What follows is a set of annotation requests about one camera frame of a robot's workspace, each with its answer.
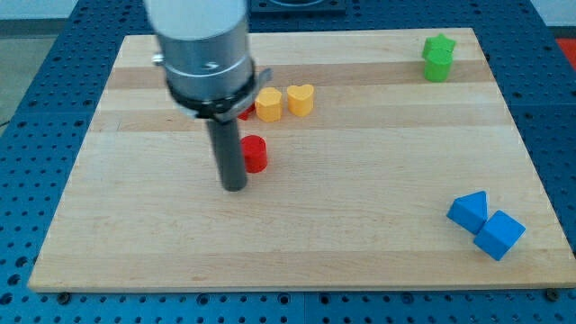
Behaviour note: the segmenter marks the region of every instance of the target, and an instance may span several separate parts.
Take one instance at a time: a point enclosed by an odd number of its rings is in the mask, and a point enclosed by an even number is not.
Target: blue cube
[[[488,195],[480,191],[457,198],[446,216],[472,234],[478,234],[488,219]]]
[[[504,211],[496,211],[480,230],[474,244],[496,261],[500,261],[525,231],[524,225]]]

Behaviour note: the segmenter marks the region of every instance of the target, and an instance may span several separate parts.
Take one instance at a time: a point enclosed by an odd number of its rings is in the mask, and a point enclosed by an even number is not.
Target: wooden table surface
[[[426,37],[458,41],[445,83]],[[172,103],[152,36],[122,45],[29,286],[38,292],[564,287],[576,263],[470,29],[253,34],[276,86],[316,86],[305,118],[256,116],[268,145],[221,189],[203,121]],[[526,234],[500,262],[446,217],[486,190]]]

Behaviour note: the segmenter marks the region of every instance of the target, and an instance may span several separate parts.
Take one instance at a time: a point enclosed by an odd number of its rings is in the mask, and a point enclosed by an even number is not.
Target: yellow block
[[[260,90],[255,100],[256,115],[264,122],[275,122],[282,117],[282,93],[275,88]]]
[[[299,117],[308,115],[314,109],[313,85],[290,85],[288,92],[288,110]]]

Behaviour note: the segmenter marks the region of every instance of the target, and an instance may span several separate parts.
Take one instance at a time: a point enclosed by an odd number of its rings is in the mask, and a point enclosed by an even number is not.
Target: blue perforated mat
[[[253,32],[473,27],[575,249],[576,76],[534,7],[527,0],[348,0],[346,5],[345,14],[254,14],[250,27]],[[0,323],[576,322],[575,290],[29,291],[33,263],[122,39],[148,33],[140,1],[80,0],[0,139]]]

